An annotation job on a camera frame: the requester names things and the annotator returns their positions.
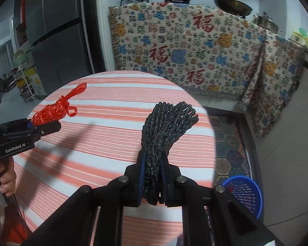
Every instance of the stainless steel pot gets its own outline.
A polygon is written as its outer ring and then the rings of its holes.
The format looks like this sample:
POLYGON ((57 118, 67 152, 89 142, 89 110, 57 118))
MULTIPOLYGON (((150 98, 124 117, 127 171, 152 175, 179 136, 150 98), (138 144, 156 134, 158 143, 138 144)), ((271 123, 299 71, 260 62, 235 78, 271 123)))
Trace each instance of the stainless steel pot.
POLYGON ((277 32, 282 31, 281 29, 278 28, 278 26, 274 22, 271 21, 271 19, 265 18, 262 16, 257 16, 257 15, 253 15, 253 16, 254 16, 254 19, 253 19, 254 24, 257 24, 258 26, 264 29, 268 29, 271 32, 276 33, 276 34, 277 32))
POLYGON ((238 0, 214 0, 216 6, 227 13, 245 18, 252 12, 252 8, 238 0))

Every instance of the wok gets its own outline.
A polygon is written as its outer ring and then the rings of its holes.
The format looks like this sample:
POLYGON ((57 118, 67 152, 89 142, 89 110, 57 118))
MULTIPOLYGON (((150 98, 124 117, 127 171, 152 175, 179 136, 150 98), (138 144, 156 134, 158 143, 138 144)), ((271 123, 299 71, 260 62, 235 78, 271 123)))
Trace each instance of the wok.
POLYGON ((251 7, 238 0, 214 0, 214 3, 221 10, 243 18, 252 12, 251 7))

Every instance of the round table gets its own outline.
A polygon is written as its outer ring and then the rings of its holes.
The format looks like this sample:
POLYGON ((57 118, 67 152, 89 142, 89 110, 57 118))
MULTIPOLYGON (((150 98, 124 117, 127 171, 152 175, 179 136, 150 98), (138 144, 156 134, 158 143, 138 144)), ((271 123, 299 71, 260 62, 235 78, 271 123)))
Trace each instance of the round table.
MULTIPOLYGON (((42 137, 35 148, 14 156, 16 194, 33 231, 80 186, 107 185, 123 175, 141 148, 141 130, 155 104, 191 104, 199 121, 171 148, 169 163, 182 175, 211 187, 214 178, 214 131, 206 110, 185 90, 152 74, 112 71, 75 80, 43 100, 29 115, 55 103, 82 82, 84 93, 69 101, 75 117, 66 115, 59 132, 42 137)), ((173 244, 182 233, 181 208, 124 208, 122 245, 173 244)))

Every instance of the black cable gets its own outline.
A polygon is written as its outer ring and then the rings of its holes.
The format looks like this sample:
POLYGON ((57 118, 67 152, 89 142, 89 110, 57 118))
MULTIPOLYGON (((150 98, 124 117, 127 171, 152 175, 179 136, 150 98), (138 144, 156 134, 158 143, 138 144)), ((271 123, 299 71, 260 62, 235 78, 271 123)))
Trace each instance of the black cable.
POLYGON ((13 193, 13 197, 14 197, 14 202, 15 202, 15 205, 16 205, 16 207, 17 207, 17 210, 18 210, 18 212, 19 212, 19 214, 20 214, 21 218, 22 218, 22 219, 24 220, 24 222, 26 223, 25 218, 24 218, 24 216, 23 216, 23 214, 22 214, 22 212, 21 212, 21 210, 20 210, 20 208, 19 208, 19 206, 18 206, 18 203, 17 203, 17 199, 16 199, 16 196, 15 196, 15 193, 13 193))
POLYGON ((185 102, 175 106, 160 102, 146 118, 141 147, 146 152, 144 198, 148 203, 156 205, 158 202, 162 151, 168 155, 172 145, 197 122, 195 109, 185 102))

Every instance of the refrigerator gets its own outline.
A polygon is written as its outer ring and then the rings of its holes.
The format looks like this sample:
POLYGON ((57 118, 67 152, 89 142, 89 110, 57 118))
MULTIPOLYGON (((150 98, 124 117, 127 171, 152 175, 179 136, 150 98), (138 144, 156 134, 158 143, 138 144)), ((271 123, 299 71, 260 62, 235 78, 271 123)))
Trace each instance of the refrigerator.
POLYGON ((96 0, 25 0, 26 35, 47 94, 105 71, 96 0))

